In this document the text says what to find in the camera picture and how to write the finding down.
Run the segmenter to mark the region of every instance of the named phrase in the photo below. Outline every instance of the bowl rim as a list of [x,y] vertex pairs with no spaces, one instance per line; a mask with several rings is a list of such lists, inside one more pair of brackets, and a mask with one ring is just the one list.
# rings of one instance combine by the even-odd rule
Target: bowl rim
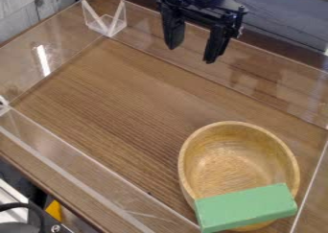
[[288,145],[265,128],[263,128],[263,127],[260,127],[260,126],[257,126],[255,124],[245,123],[245,122],[224,121],[224,122],[213,123],[213,124],[200,128],[198,130],[196,130],[194,133],[189,136],[188,140],[185,141],[185,143],[182,145],[182,148],[181,148],[181,151],[180,151],[180,157],[178,157],[180,182],[181,182],[181,186],[184,187],[184,190],[186,191],[189,196],[193,198],[193,200],[196,200],[196,194],[194,194],[194,190],[193,190],[193,188],[190,186],[189,180],[186,179],[186,175],[185,175],[185,156],[186,156],[186,152],[188,152],[188,147],[189,147],[192,141],[194,140],[194,138],[198,136],[200,133],[206,131],[209,128],[221,127],[221,126],[244,126],[244,127],[248,127],[248,128],[255,128],[256,130],[264,132],[271,138],[273,138],[276,140],[276,142],[279,142],[279,144],[284,148],[284,153],[287,154],[288,160],[289,160],[289,162],[292,164],[293,181],[292,181],[292,184],[291,184],[291,194],[296,198],[297,193],[299,193],[299,189],[300,189],[300,167],[299,167],[299,163],[297,163],[295,154],[293,154],[292,150],[289,149]]

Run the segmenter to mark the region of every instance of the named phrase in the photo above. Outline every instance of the wooden bowl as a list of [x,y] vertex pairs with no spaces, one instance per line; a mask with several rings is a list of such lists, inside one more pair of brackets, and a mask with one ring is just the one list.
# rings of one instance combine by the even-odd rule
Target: wooden bowl
[[[197,198],[276,183],[285,183],[296,197],[300,187],[299,164],[285,143],[264,128],[241,122],[220,122],[193,133],[181,149],[178,173],[192,208]],[[232,230],[257,230],[271,223]]]

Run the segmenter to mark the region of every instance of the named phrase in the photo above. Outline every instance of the green block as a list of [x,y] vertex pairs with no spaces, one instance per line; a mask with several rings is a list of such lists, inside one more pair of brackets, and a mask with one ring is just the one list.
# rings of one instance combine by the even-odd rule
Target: green block
[[202,233],[273,221],[297,212],[293,196],[284,183],[197,199],[194,206]]

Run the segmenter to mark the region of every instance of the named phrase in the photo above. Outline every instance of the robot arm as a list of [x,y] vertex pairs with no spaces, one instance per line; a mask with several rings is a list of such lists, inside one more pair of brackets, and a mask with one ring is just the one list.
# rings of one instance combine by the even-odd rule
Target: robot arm
[[245,7],[232,0],[161,0],[160,5],[169,49],[184,42],[186,21],[205,25],[210,27],[210,37],[204,60],[213,63],[224,54],[230,38],[241,34]]

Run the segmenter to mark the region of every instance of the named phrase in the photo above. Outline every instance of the clear acrylic enclosure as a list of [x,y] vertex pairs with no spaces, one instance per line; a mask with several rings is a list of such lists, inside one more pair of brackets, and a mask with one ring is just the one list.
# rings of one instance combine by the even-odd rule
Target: clear acrylic enclosure
[[63,10],[0,49],[0,155],[102,231],[200,232],[180,147],[209,123],[251,122],[301,168],[299,215],[256,232],[324,232],[328,75],[239,41],[208,65],[208,36],[189,24],[169,51],[161,15],[139,5]]

